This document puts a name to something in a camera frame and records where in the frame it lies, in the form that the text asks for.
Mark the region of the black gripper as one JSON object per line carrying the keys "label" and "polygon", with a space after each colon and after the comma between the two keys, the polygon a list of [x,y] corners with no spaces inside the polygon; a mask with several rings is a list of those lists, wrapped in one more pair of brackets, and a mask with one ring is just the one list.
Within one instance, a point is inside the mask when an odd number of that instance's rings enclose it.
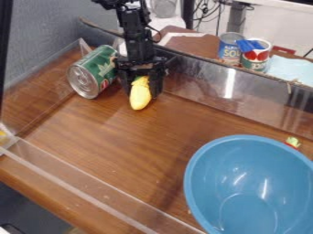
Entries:
{"label": "black gripper", "polygon": [[131,93],[131,84],[135,76],[150,75],[150,94],[156,98],[163,91],[163,77],[166,74],[167,58],[155,56],[147,61],[131,61],[127,57],[115,58],[115,68],[118,70],[120,85],[126,94]]}

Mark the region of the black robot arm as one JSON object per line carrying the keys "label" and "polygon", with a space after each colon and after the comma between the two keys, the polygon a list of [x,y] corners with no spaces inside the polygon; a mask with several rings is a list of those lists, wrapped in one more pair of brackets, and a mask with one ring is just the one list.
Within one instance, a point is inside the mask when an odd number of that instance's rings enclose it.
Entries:
{"label": "black robot arm", "polygon": [[166,58],[156,56],[146,0],[92,1],[106,10],[116,10],[127,56],[118,56],[115,64],[126,93],[131,92],[135,78],[147,76],[150,94],[156,98],[163,91]]}

